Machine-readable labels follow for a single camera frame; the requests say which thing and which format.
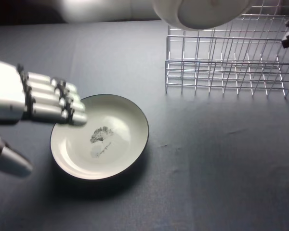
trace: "dish rack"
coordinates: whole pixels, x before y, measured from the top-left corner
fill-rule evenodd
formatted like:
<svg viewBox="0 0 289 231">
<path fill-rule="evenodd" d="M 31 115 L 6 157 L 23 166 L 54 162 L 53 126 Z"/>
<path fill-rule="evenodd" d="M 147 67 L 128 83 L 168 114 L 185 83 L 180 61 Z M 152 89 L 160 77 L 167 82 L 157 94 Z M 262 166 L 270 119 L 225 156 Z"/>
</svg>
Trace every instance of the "dish rack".
<svg viewBox="0 0 289 231">
<path fill-rule="evenodd" d="M 186 87 L 289 94 L 287 30 L 289 0 L 261 0 L 241 17 L 216 28 L 186 31 L 168 27 L 165 89 Z"/>
</svg>

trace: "metal wire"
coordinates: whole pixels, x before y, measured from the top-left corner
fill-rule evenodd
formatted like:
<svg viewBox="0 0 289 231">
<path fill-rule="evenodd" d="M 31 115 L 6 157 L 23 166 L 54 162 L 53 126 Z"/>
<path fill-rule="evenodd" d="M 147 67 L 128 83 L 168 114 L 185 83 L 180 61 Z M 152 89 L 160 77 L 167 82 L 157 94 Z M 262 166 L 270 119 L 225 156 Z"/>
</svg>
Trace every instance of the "metal wire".
<svg viewBox="0 0 289 231">
<path fill-rule="evenodd" d="M 281 39 L 289 19 L 289 0 L 262 0 L 241 17 L 216 28 L 185 31 L 168 28 L 165 90 L 168 86 L 280 90 L 289 94 L 289 48 Z"/>
</svg>

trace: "gray fabric surface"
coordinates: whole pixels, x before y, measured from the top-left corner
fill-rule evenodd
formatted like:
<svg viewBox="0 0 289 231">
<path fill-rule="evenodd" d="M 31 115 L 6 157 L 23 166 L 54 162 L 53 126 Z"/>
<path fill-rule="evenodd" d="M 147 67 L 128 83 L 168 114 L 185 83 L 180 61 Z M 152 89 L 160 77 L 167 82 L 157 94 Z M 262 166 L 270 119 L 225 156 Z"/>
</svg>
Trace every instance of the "gray fabric surface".
<svg viewBox="0 0 289 231">
<path fill-rule="evenodd" d="M 0 173 L 0 231 L 289 231 L 289 98 L 171 88 L 162 22 L 0 27 L 0 60 L 73 82 L 81 97 L 126 97 L 150 138 L 111 181 L 72 182 L 52 161 L 52 125 L 0 134 L 34 164 Z"/>
</svg>

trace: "table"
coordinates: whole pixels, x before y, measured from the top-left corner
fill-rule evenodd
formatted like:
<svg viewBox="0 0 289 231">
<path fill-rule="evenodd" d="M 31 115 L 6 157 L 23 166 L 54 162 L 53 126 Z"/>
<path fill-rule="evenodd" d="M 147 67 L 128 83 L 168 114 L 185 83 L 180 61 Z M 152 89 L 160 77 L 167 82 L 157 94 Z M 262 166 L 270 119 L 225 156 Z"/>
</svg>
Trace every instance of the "table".
<svg viewBox="0 0 289 231">
<path fill-rule="evenodd" d="M 166 35 L 159 21 L 0 27 L 0 60 L 126 97 L 150 125 L 128 174 L 85 186 L 53 163 L 52 125 L 0 127 L 34 165 L 0 173 L 0 231 L 289 231 L 289 97 L 166 95 Z"/>
</svg>

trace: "black tree illustration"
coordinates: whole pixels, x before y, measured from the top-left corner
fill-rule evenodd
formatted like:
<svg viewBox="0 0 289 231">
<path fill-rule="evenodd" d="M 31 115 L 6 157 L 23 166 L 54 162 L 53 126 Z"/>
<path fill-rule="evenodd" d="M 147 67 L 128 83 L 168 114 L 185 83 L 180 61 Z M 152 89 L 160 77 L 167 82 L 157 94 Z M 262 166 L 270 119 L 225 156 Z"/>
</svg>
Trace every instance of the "black tree illustration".
<svg viewBox="0 0 289 231">
<path fill-rule="evenodd" d="M 109 129 L 108 127 L 104 126 L 102 128 L 98 128 L 97 130 L 94 131 L 93 135 L 91 136 L 91 143 L 95 143 L 98 141 L 103 141 L 107 139 L 108 137 L 112 136 L 114 132 Z"/>
</svg>

